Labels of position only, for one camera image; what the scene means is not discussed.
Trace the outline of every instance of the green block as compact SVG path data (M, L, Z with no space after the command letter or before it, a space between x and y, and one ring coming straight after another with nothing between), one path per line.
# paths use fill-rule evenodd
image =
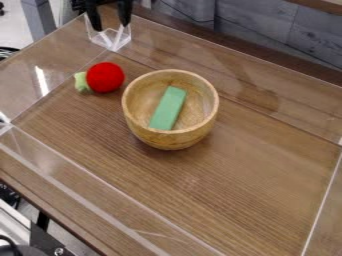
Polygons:
M172 130L181 113L188 92L174 86L169 86L150 120L150 128Z
M75 77L75 89L81 92L81 93L89 93L93 92L93 89L89 86L87 83L87 72L79 72L74 75Z

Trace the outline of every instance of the green pom-pom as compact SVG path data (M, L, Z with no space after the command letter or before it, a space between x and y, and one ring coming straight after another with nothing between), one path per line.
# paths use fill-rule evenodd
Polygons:
M75 80L77 80L77 82L75 82L75 89L81 93L93 93L93 89L89 86L86 76L87 76L87 72L79 72L79 73L77 73L74 75Z

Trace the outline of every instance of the red yarn ball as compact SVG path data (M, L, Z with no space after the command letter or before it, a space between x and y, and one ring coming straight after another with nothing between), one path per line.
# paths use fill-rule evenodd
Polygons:
M95 92L114 91L122 86L124 81L124 70L111 62L95 64L87 72L87 83Z

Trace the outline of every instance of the black cable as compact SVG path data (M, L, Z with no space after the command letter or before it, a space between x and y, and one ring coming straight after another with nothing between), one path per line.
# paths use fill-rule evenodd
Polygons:
M10 237L0 235L0 240L6 240L9 242L13 252L14 252L14 256L23 256L22 252L18 249L15 242L13 241L13 239Z

